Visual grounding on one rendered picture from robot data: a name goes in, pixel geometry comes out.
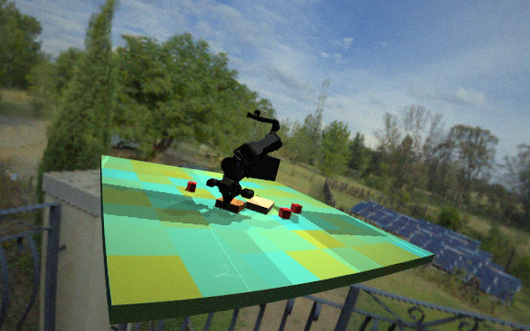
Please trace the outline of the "beige rectangular block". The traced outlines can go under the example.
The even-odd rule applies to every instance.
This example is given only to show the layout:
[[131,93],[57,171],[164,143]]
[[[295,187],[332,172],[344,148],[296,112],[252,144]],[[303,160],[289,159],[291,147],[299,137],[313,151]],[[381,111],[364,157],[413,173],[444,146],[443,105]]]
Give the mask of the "beige rectangular block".
[[246,202],[245,209],[267,215],[273,209],[274,202],[255,196]]

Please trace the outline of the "red cube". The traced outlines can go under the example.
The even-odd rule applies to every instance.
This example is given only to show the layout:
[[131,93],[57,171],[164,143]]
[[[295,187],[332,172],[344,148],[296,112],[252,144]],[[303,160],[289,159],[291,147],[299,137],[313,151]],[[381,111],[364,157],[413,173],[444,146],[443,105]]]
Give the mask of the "red cube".
[[302,209],[303,209],[303,206],[292,203],[292,206],[291,206],[292,213],[301,213]]
[[280,208],[278,216],[284,219],[290,219],[292,211],[287,208]]
[[189,181],[186,190],[187,190],[187,191],[191,191],[191,192],[195,192],[196,185],[197,185],[196,182],[191,182],[191,181]]

